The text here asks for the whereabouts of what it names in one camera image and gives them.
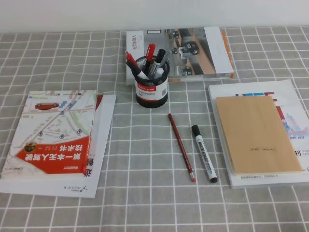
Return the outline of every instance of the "kraft paper notebook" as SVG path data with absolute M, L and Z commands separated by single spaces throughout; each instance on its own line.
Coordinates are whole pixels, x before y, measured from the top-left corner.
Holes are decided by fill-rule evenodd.
M 302 171 L 271 96 L 219 97 L 216 106 L 235 174 Z

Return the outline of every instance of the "notebook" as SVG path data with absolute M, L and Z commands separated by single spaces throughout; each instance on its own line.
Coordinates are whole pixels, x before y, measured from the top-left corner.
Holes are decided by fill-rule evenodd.
M 31 91 L 2 178 L 68 178 L 86 174 L 96 91 Z
M 271 96 L 218 97 L 216 106 L 235 174 L 302 171 Z

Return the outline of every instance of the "red pencil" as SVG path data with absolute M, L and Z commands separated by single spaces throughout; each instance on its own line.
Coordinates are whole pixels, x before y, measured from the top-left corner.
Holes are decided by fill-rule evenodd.
M 172 127 L 174 129 L 174 132 L 175 132 L 175 135 L 176 135 L 176 138 L 177 138 L 180 150 L 182 151 L 185 164 L 187 165 L 187 168 L 188 168 L 188 171 L 189 171 L 189 174 L 190 174 L 190 178 L 191 178 L 192 182 L 196 182 L 196 179 L 194 177 L 194 174 L 193 174 L 190 162 L 189 162 L 189 158 L 187 156 L 187 153 L 185 152 L 185 149 L 184 149 L 184 146 L 183 146 L 183 143 L 182 143 L 182 139 L 180 138 L 180 135 L 178 133 L 178 130 L 177 130 L 177 127 L 175 125 L 175 122 L 174 122 L 172 114 L 169 114 L 169 120 L 170 120 L 170 123 L 172 124 Z

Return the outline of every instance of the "book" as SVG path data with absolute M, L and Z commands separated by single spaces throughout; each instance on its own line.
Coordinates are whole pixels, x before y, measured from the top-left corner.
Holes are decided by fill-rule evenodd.
M 216 106 L 236 175 L 302 171 L 271 96 L 218 97 Z
M 145 56 L 149 44 L 156 45 L 154 55 L 160 48 L 169 53 L 169 82 L 229 79 L 234 75 L 225 32 L 218 27 L 126 32 L 126 49 L 135 60 Z M 126 84 L 134 84 L 129 67 Z
M 116 95 L 98 95 L 86 175 L 80 178 L 0 179 L 0 192 L 94 198 L 106 152 Z
M 31 91 L 2 178 L 68 178 L 86 174 L 96 91 Z
M 290 80 L 209 86 L 209 95 L 226 169 L 232 188 L 295 185 L 309 182 L 309 119 Z M 271 96 L 302 167 L 300 173 L 235 175 L 228 157 L 216 98 L 229 96 Z

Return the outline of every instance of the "pen holder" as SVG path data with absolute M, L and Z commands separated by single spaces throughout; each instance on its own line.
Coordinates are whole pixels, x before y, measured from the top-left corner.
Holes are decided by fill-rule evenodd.
M 146 57 L 141 57 L 136 60 L 137 65 L 143 71 L 146 65 Z M 157 108 L 168 100 L 168 77 L 169 77 L 169 62 L 166 61 L 162 68 L 165 70 L 163 75 L 154 80 L 145 80 L 134 73 L 136 101 L 146 108 Z

